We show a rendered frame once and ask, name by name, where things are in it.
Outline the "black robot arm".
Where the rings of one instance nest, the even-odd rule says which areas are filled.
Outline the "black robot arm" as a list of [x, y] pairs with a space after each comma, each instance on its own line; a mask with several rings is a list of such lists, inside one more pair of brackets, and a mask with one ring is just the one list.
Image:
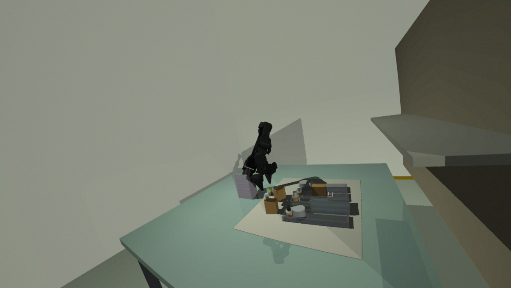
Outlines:
[[277, 169], [277, 164], [275, 162], [269, 164], [265, 156], [266, 154], [269, 154], [271, 152], [272, 146], [271, 139], [269, 138], [269, 133], [271, 132], [272, 124], [265, 121], [260, 122], [258, 128], [259, 135], [256, 140], [255, 147], [253, 148], [252, 154], [248, 156], [248, 158], [245, 160], [245, 163], [242, 168], [243, 169], [242, 174], [247, 174], [249, 177], [251, 177], [253, 173], [255, 173], [256, 171], [255, 163], [261, 166], [262, 173], [264, 173], [265, 171], [266, 173], [274, 174]]

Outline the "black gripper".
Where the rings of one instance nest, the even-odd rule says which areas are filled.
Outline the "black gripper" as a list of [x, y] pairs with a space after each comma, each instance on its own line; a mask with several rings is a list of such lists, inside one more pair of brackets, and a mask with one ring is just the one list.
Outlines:
[[264, 173], [261, 172], [261, 166], [256, 164], [255, 163], [255, 166], [256, 166], [256, 173], [259, 173], [259, 174], [254, 174], [253, 176], [250, 177], [250, 181], [251, 182], [255, 182], [255, 184], [260, 188], [261, 191], [264, 191], [264, 187], [263, 187], [263, 181], [264, 181], [264, 177], [263, 175], [265, 174], [269, 184], [271, 184], [271, 178], [272, 178], [272, 174], [269, 174], [269, 173], [266, 173], [264, 171]]

